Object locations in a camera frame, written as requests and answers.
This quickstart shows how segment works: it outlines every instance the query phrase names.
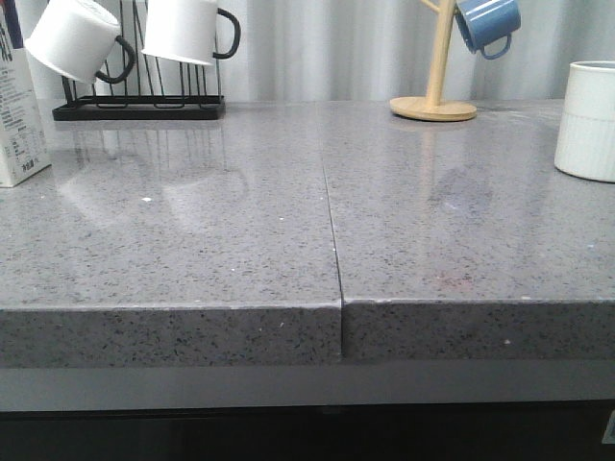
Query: gray quartz countertop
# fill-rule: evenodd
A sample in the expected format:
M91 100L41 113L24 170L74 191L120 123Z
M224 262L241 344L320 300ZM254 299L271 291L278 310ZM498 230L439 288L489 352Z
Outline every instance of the gray quartz countertop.
M615 357L615 184L554 169L561 102L53 122L0 189L0 367Z

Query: white mug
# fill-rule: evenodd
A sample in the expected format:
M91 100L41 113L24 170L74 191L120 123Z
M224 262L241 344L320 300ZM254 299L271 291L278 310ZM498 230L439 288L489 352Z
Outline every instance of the white mug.
M570 64L555 166L573 176L615 182L615 61Z
M135 50L120 34L115 16L92 0L51 0L24 44L32 56L64 77L85 84L96 78L117 84L126 80L135 63ZM116 41L128 62L118 77L110 77L100 68Z
M220 14L234 25L234 40L227 53L215 53L215 22ZM237 51L239 21L216 0L150 0L142 53L191 64L213 65Z

